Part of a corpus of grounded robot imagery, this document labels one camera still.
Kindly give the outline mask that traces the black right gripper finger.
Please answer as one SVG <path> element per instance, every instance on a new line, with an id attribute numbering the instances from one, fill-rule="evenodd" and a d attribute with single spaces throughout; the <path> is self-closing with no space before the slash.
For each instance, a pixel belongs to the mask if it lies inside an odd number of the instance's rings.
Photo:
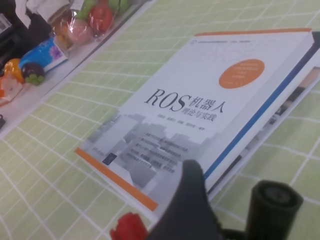
<path id="1" fill-rule="evenodd" d="M 213 212 L 201 166 L 185 160 L 176 192 L 147 240 L 244 240 L 245 233 L 222 228 Z"/>

